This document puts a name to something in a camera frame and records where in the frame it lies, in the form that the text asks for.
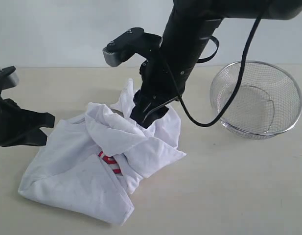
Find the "white cloth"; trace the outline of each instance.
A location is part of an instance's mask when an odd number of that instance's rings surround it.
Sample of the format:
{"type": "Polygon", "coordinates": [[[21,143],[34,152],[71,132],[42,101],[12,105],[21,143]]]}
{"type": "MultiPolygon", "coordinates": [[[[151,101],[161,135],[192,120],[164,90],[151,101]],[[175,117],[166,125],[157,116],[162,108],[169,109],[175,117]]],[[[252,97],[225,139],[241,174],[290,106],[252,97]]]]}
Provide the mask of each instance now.
{"type": "Polygon", "coordinates": [[[147,130],[129,118],[130,79],[114,109],[89,103],[85,114],[61,120],[26,170],[19,194],[28,199],[122,225],[134,210],[128,193],[185,153],[180,119],[170,108],[147,130]]]}

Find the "white background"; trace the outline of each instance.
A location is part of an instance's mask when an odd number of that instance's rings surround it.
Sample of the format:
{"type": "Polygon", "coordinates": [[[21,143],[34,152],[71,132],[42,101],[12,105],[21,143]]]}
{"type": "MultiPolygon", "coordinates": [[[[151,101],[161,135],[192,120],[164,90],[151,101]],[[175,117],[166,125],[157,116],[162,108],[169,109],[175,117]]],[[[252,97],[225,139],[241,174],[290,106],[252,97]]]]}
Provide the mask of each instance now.
{"type": "MultiPolygon", "coordinates": [[[[101,50],[131,27],[162,35],[173,0],[0,0],[0,67],[105,67],[101,50]]],[[[226,19],[209,65],[239,60],[253,20],[226,19]]],[[[204,55],[212,52],[209,45],[204,55]]],[[[302,13],[263,21],[249,59],[302,63],[302,13]]],[[[125,66],[137,66],[135,56],[125,66]]]]}

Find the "red stripe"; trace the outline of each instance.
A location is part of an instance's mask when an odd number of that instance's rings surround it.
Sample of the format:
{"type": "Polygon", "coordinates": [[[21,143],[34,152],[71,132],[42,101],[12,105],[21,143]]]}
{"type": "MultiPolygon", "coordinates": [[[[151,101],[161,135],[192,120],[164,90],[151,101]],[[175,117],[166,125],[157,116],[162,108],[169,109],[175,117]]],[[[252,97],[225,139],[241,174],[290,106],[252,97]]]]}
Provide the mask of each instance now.
{"type": "Polygon", "coordinates": [[[121,174],[121,170],[120,169],[116,169],[116,170],[113,170],[114,174],[121,174]]]}
{"type": "Polygon", "coordinates": [[[117,164],[117,162],[115,160],[110,160],[110,157],[108,156],[104,156],[103,158],[103,161],[106,162],[107,164],[117,164]]]}

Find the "beige table surface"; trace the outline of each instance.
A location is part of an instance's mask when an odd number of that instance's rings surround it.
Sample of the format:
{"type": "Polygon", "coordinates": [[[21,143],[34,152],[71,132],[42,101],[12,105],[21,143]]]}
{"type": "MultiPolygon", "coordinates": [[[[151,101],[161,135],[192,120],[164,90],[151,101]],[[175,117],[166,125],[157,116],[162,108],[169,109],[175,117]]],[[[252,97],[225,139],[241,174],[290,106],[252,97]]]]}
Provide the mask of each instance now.
{"type": "MultiPolygon", "coordinates": [[[[302,90],[302,65],[282,65],[302,90]]],[[[221,67],[198,68],[184,95],[191,113],[213,115],[209,88],[221,67]]],[[[18,69],[20,84],[3,92],[22,108],[50,112],[56,122],[88,102],[117,101],[137,68],[18,69]]],[[[123,227],[29,201],[17,194],[37,147],[0,148],[0,235],[302,235],[302,116],[294,130],[265,141],[236,137],[220,124],[199,128],[182,118],[187,156],[143,180],[123,227]]]]}

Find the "wire mesh basket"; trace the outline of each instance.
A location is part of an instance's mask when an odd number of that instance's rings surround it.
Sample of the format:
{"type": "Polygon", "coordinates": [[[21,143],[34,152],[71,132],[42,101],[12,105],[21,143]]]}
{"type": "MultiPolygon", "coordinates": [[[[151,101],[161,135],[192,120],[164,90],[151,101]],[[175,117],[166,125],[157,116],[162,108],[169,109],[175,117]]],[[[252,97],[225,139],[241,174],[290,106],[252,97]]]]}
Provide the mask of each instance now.
{"type": "MultiPolygon", "coordinates": [[[[235,88],[240,62],[223,68],[210,88],[216,114],[235,88]]],[[[249,139],[267,139],[292,129],[302,111],[302,95],[294,78],[277,66],[247,61],[234,101],[221,118],[231,132],[249,139]]]]}

